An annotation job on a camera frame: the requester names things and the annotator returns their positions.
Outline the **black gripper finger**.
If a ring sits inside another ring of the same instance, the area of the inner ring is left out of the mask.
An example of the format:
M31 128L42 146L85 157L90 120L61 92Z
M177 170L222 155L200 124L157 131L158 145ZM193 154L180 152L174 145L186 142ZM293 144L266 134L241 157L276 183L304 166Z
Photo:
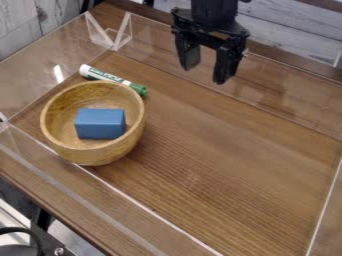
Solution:
M186 71L192 70L201 62L201 44L194 36L185 33L176 34L176 46L180 62Z
M222 85L236 75L241 56L238 51L229 45L217 49L217 62L214 67L213 81Z

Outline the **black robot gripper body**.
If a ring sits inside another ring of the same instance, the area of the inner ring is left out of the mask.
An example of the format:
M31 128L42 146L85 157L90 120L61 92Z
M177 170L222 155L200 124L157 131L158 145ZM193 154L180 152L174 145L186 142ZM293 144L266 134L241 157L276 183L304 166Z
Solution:
M217 50L222 45L232 46L240 53L246 50L249 30L237 22L240 2L252 0L192 0L189 9L174 7L173 34L194 36L201 46Z

